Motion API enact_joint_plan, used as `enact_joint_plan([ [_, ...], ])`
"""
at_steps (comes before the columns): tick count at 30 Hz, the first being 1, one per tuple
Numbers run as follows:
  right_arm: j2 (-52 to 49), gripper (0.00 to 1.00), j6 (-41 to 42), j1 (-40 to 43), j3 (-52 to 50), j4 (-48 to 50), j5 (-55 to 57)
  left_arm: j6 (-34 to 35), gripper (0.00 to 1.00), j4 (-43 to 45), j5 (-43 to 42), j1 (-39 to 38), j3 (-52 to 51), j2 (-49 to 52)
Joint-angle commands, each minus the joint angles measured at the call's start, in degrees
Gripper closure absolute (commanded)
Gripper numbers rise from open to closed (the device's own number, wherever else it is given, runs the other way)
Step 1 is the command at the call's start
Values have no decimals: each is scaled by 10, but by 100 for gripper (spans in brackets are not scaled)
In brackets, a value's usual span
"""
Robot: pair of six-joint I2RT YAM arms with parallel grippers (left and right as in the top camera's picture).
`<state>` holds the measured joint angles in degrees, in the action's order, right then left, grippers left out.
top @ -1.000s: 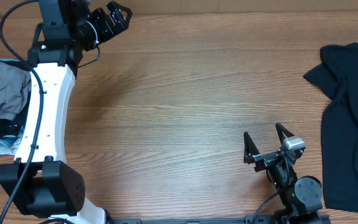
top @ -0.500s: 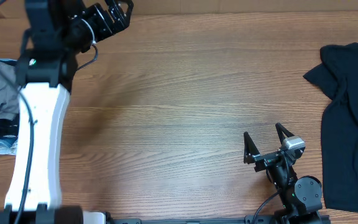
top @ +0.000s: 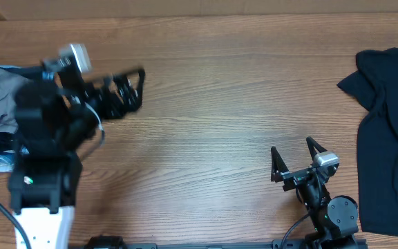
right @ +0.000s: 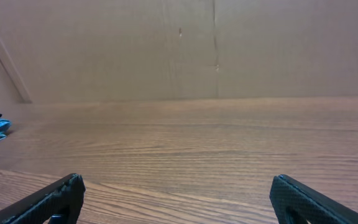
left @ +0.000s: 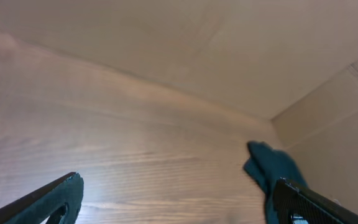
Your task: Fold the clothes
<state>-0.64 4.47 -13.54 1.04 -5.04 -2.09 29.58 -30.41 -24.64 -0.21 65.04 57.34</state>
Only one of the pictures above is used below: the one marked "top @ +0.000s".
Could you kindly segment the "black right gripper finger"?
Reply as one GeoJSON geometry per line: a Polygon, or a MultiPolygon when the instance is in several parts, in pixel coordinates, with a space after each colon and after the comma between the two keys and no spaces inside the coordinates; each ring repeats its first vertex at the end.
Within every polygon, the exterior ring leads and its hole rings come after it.
{"type": "Polygon", "coordinates": [[[309,149],[310,155],[312,160],[314,160],[315,156],[318,153],[322,153],[327,151],[327,149],[325,149],[324,147],[322,147],[317,141],[315,141],[315,139],[313,139],[311,136],[308,136],[306,138],[306,143],[307,143],[307,147],[309,149]]]}
{"type": "Polygon", "coordinates": [[[281,155],[275,147],[271,148],[272,157],[272,170],[271,170],[271,182],[281,182],[283,181],[283,176],[289,174],[289,169],[284,163],[281,155]]]}

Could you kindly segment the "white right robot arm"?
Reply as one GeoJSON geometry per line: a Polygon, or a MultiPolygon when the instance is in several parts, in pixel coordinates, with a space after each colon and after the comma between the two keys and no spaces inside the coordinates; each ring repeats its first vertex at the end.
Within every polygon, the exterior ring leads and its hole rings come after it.
{"type": "Polygon", "coordinates": [[[367,248],[365,241],[354,237],[359,231],[357,202],[345,195],[332,198],[325,186],[339,168],[339,157],[311,137],[306,138],[306,143],[312,162],[296,172],[288,169],[277,148],[271,148],[271,181],[282,182],[285,192],[294,190],[307,211],[274,245],[278,248],[367,248]],[[306,219],[312,221],[314,232],[302,239],[290,240],[294,229],[306,219]]]}

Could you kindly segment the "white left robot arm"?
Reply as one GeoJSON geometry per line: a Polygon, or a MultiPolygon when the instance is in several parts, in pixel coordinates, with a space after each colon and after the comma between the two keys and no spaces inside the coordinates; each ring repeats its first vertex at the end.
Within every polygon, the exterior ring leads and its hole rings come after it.
{"type": "Polygon", "coordinates": [[[67,248],[85,155],[103,121],[142,105],[145,70],[85,81],[76,66],[42,67],[15,95],[15,166],[8,182],[18,248],[67,248]]]}

